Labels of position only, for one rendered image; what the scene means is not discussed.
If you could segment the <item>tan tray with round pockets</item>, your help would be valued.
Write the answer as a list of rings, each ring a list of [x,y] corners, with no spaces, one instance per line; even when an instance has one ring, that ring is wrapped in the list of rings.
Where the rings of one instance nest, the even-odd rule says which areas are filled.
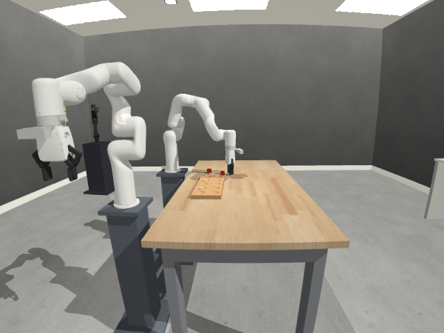
[[[208,180],[203,182],[203,180]],[[201,176],[191,193],[191,198],[221,199],[225,176]],[[204,187],[205,189],[199,189]]]

